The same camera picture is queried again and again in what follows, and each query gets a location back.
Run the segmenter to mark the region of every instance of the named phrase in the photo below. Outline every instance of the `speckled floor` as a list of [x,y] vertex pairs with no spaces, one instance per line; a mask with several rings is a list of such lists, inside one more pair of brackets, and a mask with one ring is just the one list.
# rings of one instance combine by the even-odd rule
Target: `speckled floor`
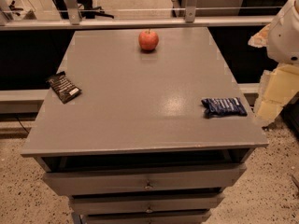
[[[103,0],[108,5],[119,1]],[[35,124],[21,123],[28,130]],[[299,142],[281,118],[266,135],[268,148],[253,152],[248,170],[224,191],[225,199],[206,224],[299,224],[298,189],[291,179],[299,171]],[[44,171],[35,160],[21,157],[26,137],[16,119],[0,119],[0,224],[73,223],[67,198],[43,183]]]

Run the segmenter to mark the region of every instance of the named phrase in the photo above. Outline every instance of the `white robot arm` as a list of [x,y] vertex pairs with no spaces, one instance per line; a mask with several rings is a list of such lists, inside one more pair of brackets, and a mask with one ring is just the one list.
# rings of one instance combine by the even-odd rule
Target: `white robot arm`
[[299,0],[289,0],[272,20],[267,54],[278,63],[299,64]]

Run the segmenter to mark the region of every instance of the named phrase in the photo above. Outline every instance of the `drawer handle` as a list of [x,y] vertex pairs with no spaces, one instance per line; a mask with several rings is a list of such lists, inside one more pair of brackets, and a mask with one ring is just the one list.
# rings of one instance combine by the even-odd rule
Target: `drawer handle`
[[148,181],[147,186],[144,187],[145,190],[153,190],[153,186]]
[[146,213],[153,213],[153,210],[150,208],[150,206],[148,207],[148,209],[146,210]]

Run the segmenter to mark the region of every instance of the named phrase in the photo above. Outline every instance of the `gray table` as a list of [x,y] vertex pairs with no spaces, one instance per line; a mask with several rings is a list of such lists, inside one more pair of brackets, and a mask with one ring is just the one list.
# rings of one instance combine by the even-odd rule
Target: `gray table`
[[[49,91],[22,155],[87,223],[199,223],[267,140],[207,28],[156,29],[151,53],[140,31],[75,33],[60,69],[82,94]],[[249,115],[206,119],[207,97]]]

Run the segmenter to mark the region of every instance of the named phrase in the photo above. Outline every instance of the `apple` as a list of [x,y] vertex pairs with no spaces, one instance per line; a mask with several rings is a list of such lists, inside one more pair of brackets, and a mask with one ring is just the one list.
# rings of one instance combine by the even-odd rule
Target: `apple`
[[154,50],[159,43],[159,36],[150,29],[142,31],[139,34],[139,45],[143,50],[151,51]]

